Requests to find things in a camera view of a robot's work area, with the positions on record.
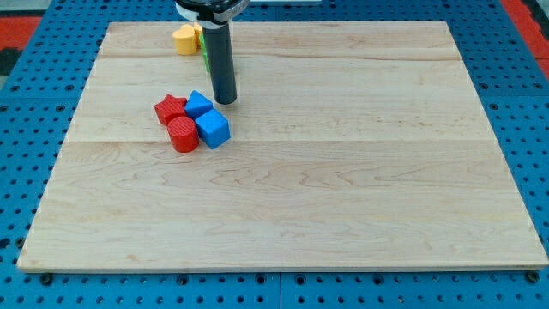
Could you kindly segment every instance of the wood grain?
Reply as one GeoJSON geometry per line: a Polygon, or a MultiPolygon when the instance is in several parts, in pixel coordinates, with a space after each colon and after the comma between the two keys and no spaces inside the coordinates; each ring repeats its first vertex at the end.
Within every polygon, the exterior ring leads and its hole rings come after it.
{"type": "Polygon", "coordinates": [[[29,272],[541,268],[443,22],[234,23],[232,139],[178,154],[173,23],[109,27],[18,260],[29,272]]]}

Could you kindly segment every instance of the red surface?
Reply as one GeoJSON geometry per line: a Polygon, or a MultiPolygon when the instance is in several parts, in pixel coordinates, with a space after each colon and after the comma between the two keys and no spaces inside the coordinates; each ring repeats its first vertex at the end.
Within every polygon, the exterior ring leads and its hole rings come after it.
{"type": "Polygon", "coordinates": [[[191,152],[198,147],[198,131],[195,121],[189,117],[177,117],[168,124],[172,146],[178,152],[191,152]]]}
{"type": "Polygon", "coordinates": [[[538,60],[543,73],[549,79],[549,41],[543,37],[540,25],[532,18],[530,9],[521,0],[501,0],[516,29],[538,60]]]}
{"type": "Polygon", "coordinates": [[[0,50],[23,50],[42,17],[0,17],[0,50]]]}
{"type": "Polygon", "coordinates": [[[160,103],[154,106],[158,121],[163,125],[168,125],[172,119],[186,116],[185,104],[187,104],[186,98],[176,98],[167,94],[160,103]]]}

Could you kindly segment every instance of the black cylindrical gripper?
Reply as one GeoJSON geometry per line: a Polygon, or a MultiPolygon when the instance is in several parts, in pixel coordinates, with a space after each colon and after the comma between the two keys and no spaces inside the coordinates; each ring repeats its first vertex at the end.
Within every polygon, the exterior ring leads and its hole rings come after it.
{"type": "Polygon", "coordinates": [[[229,24],[217,29],[202,29],[208,54],[209,74],[212,78],[215,100],[231,104],[237,99],[237,85],[232,65],[231,33],[229,24]]]}

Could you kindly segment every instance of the red cylinder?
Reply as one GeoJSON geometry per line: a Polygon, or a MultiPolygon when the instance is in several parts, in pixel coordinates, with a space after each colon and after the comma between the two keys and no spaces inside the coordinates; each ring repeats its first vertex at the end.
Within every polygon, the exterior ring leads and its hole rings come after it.
{"type": "Polygon", "coordinates": [[[176,117],[168,124],[168,134],[172,146],[178,152],[188,153],[198,146],[198,131],[193,119],[176,117]]]}

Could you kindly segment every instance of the blue cube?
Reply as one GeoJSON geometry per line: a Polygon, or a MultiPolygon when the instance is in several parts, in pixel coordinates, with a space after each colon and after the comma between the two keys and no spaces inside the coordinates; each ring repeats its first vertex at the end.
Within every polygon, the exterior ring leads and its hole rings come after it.
{"type": "Polygon", "coordinates": [[[209,110],[195,121],[198,128],[198,136],[211,149],[217,148],[231,138],[229,121],[215,109],[209,110]]]}
{"type": "Polygon", "coordinates": [[[185,105],[185,113],[188,117],[196,120],[212,108],[214,108],[214,105],[211,100],[208,100],[208,98],[203,96],[198,91],[193,90],[192,93],[190,93],[187,104],[185,105]]]}

